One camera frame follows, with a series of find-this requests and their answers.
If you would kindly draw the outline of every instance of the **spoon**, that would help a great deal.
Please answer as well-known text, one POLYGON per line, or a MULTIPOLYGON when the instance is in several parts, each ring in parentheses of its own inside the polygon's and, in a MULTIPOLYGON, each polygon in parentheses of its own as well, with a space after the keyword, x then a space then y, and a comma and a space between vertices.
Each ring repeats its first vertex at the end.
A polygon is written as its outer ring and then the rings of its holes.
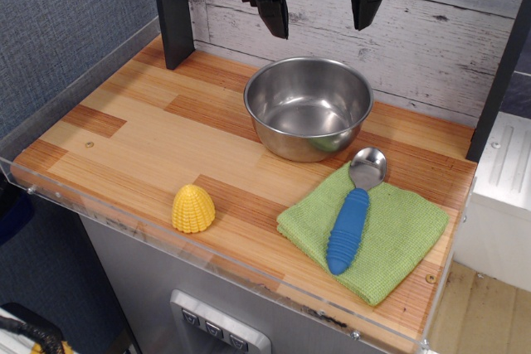
POLYGON ((356 188, 345 197, 330 232, 326 251, 326 261, 333 275, 344 272, 354 260, 367 217, 367 191, 383 181, 386 170, 385 156, 379 149, 372 147, 359 151, 350 163, 348 174, 356 188))

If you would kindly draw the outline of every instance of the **green cloth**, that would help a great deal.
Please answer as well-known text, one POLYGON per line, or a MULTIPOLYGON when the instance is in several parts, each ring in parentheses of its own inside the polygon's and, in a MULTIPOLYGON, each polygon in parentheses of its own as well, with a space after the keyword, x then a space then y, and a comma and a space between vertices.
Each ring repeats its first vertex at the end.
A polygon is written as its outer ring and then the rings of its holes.
MULTIPOLYGON (((330 231, 343 199, 354 189, 348 166, 332 173, 306 198, 277 217, 277 230, 328 273, 330 231)), ((416 193, 385 182, 368 193, 370 205, 358 253, 350 267, 334 278, 376 306, 441 237, 448 215, 416 193)))

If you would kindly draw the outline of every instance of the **blue rubber handle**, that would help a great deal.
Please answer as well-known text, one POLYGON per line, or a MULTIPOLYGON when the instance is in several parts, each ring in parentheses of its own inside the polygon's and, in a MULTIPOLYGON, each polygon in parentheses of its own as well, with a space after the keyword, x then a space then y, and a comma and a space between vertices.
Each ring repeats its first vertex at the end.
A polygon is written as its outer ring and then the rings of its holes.
POLYGON ((368 203, 368 194, 362 188, 354 188, 345 197, 334 228, 330 232, 329 246, 326 250, 326 261, 333 275, 344 272, 358 252, 368 203))

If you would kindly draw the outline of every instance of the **control panel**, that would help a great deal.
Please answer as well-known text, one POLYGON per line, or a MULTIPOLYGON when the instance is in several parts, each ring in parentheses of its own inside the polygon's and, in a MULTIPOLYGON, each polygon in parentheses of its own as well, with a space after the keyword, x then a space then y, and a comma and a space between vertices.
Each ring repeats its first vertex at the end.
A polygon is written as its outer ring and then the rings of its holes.
POLYGON ((184 320, 243 353, 271 354, 271 342, 262 332, 187 293, 175 289, 170 305, 176 320, 184 320))

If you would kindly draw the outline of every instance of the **metal bowl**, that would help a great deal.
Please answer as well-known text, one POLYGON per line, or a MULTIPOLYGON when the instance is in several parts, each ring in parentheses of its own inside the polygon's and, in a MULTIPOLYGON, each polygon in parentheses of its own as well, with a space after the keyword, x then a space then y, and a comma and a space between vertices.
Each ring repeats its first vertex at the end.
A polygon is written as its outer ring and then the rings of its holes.
POLYGON ((353 68, 295 57, 258 70, 244 100, 262 143, 297 162, 318 162, 345 149, 373 107, 373 91, 353 68))

